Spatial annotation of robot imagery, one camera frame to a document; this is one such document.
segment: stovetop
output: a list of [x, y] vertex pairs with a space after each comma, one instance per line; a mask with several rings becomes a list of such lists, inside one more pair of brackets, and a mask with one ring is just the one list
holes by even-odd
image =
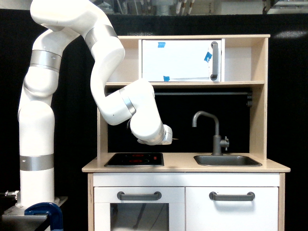
[[116, 153], [105, 167], [149, 167], [164, 166], [162, 153]]

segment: faucet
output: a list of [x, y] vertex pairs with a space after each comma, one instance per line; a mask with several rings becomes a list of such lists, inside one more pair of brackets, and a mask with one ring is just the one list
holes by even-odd
[[199, 111], [196, 114], [194, 114], [193, 116], [193, 120], [192, 120], [192, 127], [196, 128], [197, 127], [197, 119], [199, 116], [206, 116], [209, 118], [214, 119], [215, 121], [215, 135], [213, 136], [213, 153], [212, 155], [223, 155], [221, 153], [221, 148], [226, 148], [226, 150], [229, 147], [229, 139], [227, 139], [227, 137], [225, 137], [224, 140], [221, 139], [221, 136], [219, 135], [219, 121], [218, 118], [213, 115], [210, 114], [208, 112], [204, 112], [204, 111]]

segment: cabinet handle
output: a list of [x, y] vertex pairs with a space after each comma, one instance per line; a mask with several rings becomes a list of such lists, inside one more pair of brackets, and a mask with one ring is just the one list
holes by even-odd
[[116, 196], [121, 201], [157, 201], [162, 198], [160, 192], [154, 192], [154, 194], [125, 194], [124, 192], [118, 192]]
[[253, 201], [255, 194], [249, 192], [247, 195], [217, 195], [216, 192], [210, 192], [209, 197], [213, 201]]
[[211, 47], [213, 48], [213, 73], [211, 74], [211, 80], [214, 81], [218, 77], [218, 43], [212, 42]]

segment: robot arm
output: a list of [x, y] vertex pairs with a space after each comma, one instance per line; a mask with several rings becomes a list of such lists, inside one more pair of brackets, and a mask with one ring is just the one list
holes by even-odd
[[18, 109], [21, 204], [25, 207], [54, 202], [54, 114], [50, 105], [58, 87], [63, 50], [78, 36], [69, 28], [47, 30], [33, 45]]
[[68, 27], [85, 39], [95, 59], [91, 92], [108, 124], [117, 125], [132, 118], [130, 128], [138, 142], [171, 144], [172, 130], [161, 122], [149, 82], [137, 80], [105, 96], [106, 82], [123, 60], [125, 51], [103, 11], [88, 0], [33, 0], [30, 10], [38, 24], [53, 30]]

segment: microwave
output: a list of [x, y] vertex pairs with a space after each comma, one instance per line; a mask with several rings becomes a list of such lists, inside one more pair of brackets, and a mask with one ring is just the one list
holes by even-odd
[[150, 82], [224, 81], [224, 39], [142, 40], [142, 78]]

